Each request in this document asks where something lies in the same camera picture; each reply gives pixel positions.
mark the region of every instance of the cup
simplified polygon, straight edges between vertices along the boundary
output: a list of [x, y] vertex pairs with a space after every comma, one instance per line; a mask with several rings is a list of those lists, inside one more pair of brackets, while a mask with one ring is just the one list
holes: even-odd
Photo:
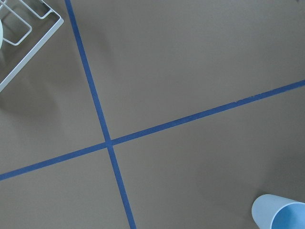
[[2, 27], [2, 22], [0, 20], [0, 48], [2, 45], [2, 41], [3, 41], [3, 27]]
[[305, 229], [305, 203], [275, 195], [262, 195], [252, 205], [260, 229]]

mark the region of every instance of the white plate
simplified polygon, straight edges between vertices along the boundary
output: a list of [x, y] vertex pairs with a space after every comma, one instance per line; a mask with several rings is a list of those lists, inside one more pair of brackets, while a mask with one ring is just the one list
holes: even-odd
[[2, 41], [3, 41], [3, 28], [2, 28], [2, 22], [0, 20], [0, 48], [2, 45]]

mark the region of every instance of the gray floor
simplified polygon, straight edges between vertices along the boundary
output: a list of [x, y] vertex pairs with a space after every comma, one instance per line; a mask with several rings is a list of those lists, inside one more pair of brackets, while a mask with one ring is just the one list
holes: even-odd
[[[0, 94], [0, 173], [105, 142], [63, 26]], [[305, 2], [71, 0], [111, 139], [305, 76]], [[305, 201], [305, 88], [114, 146], [137, 228], [255, 229]], [[130, 228], [107, 149], [0, 183], [2, 228]]]

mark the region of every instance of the dish rack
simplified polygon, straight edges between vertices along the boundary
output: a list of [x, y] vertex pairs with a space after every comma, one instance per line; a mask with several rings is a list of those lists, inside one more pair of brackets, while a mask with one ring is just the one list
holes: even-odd
[[23, 55], [21, 55], [21, 57], [18, 59], [18, 61], [16, 61], [16, 63], [13, 64], [13, 66], [8, 70], [8, 73], [5, 74], [4, 77], [2, 76], [2, 78], [0, 79], [0, 92], [8, 85], [8, 83], [16, 76], [16, 74], [26, 65], [26, 63], [36, 54], [36, 52], [45, 44], [45, 42], [63, 24], [62, 17], [43, 0], [31, 0], [31, 1], [36, 1], [36, 4], [43, 5], [43, 7], [45, 8], [45, 11], [46, 11], [46, 13], [44, 12], [43, 15], [41, 15], [41, 13], [39, 15], [37, 13], [37, 11], [35, 11], [33, 9], [33, 7], [30, 6], [30, 4], [26, 3], [26, 0], [15, 0], [16, 4], [17, 5], [20, 4], [20, 6], [14, 6], [14, 7], [8, 6], [9, 1], [12, 1], [12, 0], [0, 0], [0, 11], [5, 10], [7, 12], [5, 14], [5, 16], [3, 16], [3, 18], [0, 18], [0, 23], [2, 21], [2, 24], [4, 25], [5, 17], [7, 17], [8, 14], [12, 14], [12, 16], [14, 16], [16, 20], [19, 20], [19, 23], [24, 26], [23, 29], [25, 29], [25, 27], [26, 27], [27, 30], [21, 37], [18, 38], [19, 40], [17, 40], [17, 41], [12, 41], [12, 40], [6, 38], [6, 33], [3, 32], [2, 47], [3, 47], [4, 43], [6, 42], [9, 46], [11, 46], [11, 48], [15, 47], [15, 48], [19, 49], [19, 47], [20, 47], [20, 49], [22, 49], [21, 46], [24, 43], [28, 42], [27, 40], [31, 39], [31, 37], [29, 35], [35, 29], [33, 27], [33, 25], [31, 25], [28, 21], [26, 21], [24, 18], [22, 18], [22, 16], [20, 16], [16, 12], [17, 7], [18, 7], [18, 9], [22, 9], [23, 11], [26, 11], [26, 14], [32, 14], [30, 16], [33, 18], [36, 18], [39, 21], [46, 20], [48, 17], [50, 17], [50, 14], [55, 15], [57, 20], [50, 28], [48, 28], [46, 33], [44, 35], [42, 35], [42, 37], [40, 37], [40, 39], [30, 47], [29, 51], [26, 51]]

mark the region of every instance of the blue tape line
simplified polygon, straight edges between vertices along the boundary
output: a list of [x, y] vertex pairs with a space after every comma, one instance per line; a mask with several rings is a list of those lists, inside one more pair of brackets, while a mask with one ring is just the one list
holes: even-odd
[[271, 97], [273, 95], [281, 94], [281, 93], [296, 89], [298, 87], [303, 87], [303, 86], [305, 86], [305, 80], [302, 80], [302, 81], [299, 81], [296, 83], [292, 83], [292, 84], [289, 84], [289, 85], [286, 85], [283, 87], [279, 87], [279, 88], [276, 88], [276, 89], [268, 91], [268, 92], [250, 96], [248, 98], [239, 100], [237, 102], [232, 102], [229, 104], [218, 106], [218, 107], [212, 108], [207, 111], [199, 112], [199, 113], [196, 113], [196, 114], [184, 117], [184, 118], [180, 118], [180, 119], [168, 122], [168, 123], [164, 123], [164, 124], [161, 124], [161, 125], [158, 125], [155, 127], [151, 127], [151, 128], [148, 128], [148, 129], [145, 129], [145, 130], [133, 133], [133, 134], [129, 134], [129, 135], [126, 135], [123, 137], [116, 138], [116, 139], [112, 140], [112, 145], [114, 146], [114, 145], [124, 143], [124, 142], [130, 141], [130, 140], [133, 140], [133, 139], [136, 139], [139, 137], [150, 135], [150, 134], [153, 134], [153, 133], [156, 133], [156, 132], [168, 129], [168, 128], [172, 128], [174, 126], [178, 126], [178, 125], [181, 125], [184, 123], [194, 121], [196, 119], [214, 115], [219, 112], [230, 110], [232, 108], [236, 108], [236, 107], [239, 107], [239, 106], [242, 106], [245, 104], [249, 104], [249, 103], [252, 103], [252, 102], [255, 102], [255, 101], [258, 101], [261, 99], [265, 99], [265, 98]]
[[95, 109], [96, 109], [96, 112], [97, 112], [97, 115], [98, 115], [98, 118], [99, 118], [99, 121], [100, 121], [100, 125], [101, 125], [101, 128], [102, 128], [102, 132], [103, 132], [105, 141], [106, 141], [109, 157], [110, 157], [111, 164], [112, 164], [113, 171], [114, 171], [114, 175], [115, 175], [118, 187], [119, 187], [120, 195], [121, 195], [121, 198], [122, 198], [122, 201], [123, 201], [123, 205], [124, 205], [124, 208], [125, 208], [125, 212], [126, 212], [126, 216], [127, 216], [128, 222], [129, 222], [129, 226], [130, 226], [131, 229], [136, 229], [136, 225], [135, 225], [134, 218], [133, 218], [133, 215], [132, 215], [132, 210], [130, 208], [130, 204], [129, 204], [128, 197], [127, 197], [127, 194], [126, 194], [126, 190], [125, 190], [125, 186], [124, 186], [124, 183], [123, 183], [122, 175], [121, 175], [121, 172], [120, 172], [120, 169], [119, 169], [118, 161], [116, 159], [115, 152], [114, 152], [112, 142], [111, 142], [111, 138], [110, 138], [110, 134], [109, 134], [109, 131], [108, 131], [108, 128], [107, 128], [107, 125], [106, 125], [105, 116], [104, 116], [102, 106], [101, 106], [101, 103], [100, 103], [100, 100], [99, 100], [99, 97], [98, 97], [98, 94], [97, 94], [96, 87], [94, 85], [94, 81], [93, 81], [92, 73], [91, 73], [91, 70], [90, 70], [90, 67], [89, 67], [86, 52], [85, 52], [83, 43], [81, 41], [81, 35], [80, 35], [79, 29], [78, 29], [78, 26], [77, 26], [77, 22], [76, 22], [76, 19], [75, 19], [72, 4], [71, 4], [70, 0], [65, 0], [65, 3], [66, 3], [67, 11], [68, 11], [68, 14], [69, 14], [69, 17], [70, 17], [71, 25], [72, 25], [72, 28], [73, 28], [75, 40], [76, 40], [76, 43], [77, 43], [77, 46], [78, 46], [78, 49], [79, 49], [79, 52], [80, 52], [81, 61], [82, 61], [82, 64], [83, 64], [83, 67], [84, 67], [84, 70], [85, 70], [85, 74], [86, 74], [86, 77], [87, 77], [87, 80], [88, 80], [88, 84], [89, 84], [89, 87], [90, 87], [90, 91], [91, 91], [91, 94], [92, 94], [92, 97], [93, 97]]
[[15, 177], [15, 176], [18, 176], [18, 175], [21, 175], [24, 173], [28, 173], [28, 172], [31, 172], [31, 171], [34, 171], [34, 170], [37, 170], [40, 168], [51, 166], [51, 165], [54, 165], [54, 164], [57, 164], [57, 163], [60, 163], [60, 162], [66, 161], [66, 160], [70, 160], [75, 157], [89, 154], [89, 153], [95, 152], [97, 150], [105, 149], [106, 147], [107, 147], [106, 143], [97, 144], [97, 145], [90, 146], [85, 149], [77, 150], [72, 153], [58, 156], [58, 157], [55, 157], [55, 158], [52, 158], [52, 159], [49, 159], [46, 161], [38, 162], [38, 163], [30, 165], [30, 166], [26, 166], [26, 167], [19, 168], [19, 169], [16, 169], [16, 170], [13, 170], [13, 171], [10, 171], [7, 173], [3, 173], [0, 175], [0, 181], [11, 178], [11, 177]]

